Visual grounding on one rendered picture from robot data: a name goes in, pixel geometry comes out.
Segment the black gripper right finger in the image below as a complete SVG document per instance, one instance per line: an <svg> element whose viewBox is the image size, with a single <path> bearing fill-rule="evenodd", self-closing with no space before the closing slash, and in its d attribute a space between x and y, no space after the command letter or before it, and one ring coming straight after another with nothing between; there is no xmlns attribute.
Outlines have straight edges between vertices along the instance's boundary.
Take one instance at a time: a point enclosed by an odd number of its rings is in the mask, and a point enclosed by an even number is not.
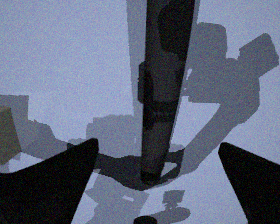
<svg viewBox="0 0 280 224"><path fill-rule="evenodd" d="M248 224L280 224L280 164L226 141L217 153Z"/></svg>

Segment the black cylindrical post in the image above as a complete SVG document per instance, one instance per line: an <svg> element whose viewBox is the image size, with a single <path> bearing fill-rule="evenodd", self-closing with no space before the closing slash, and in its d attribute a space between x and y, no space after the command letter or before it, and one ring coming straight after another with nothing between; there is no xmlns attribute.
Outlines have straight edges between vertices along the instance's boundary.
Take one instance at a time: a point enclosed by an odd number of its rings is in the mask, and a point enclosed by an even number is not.
<svg viewBox="0 0 280 224"><path fill-rule="evenodd" d="M139 216L133 220L133 224L157 224L157 221L152 216Z"/></svg>

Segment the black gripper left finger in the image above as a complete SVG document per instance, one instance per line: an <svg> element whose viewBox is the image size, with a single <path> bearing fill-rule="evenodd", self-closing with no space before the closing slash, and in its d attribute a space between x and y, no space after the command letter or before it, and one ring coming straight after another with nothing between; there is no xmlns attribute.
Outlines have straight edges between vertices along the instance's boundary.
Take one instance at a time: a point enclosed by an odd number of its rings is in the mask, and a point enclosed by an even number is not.
<svg viewBox="0 0 280 224"><path fill-rule="evenodd" d="M89 139L31 167L0 172L0 221L72 224L97 153L99 139Z"/></svg>

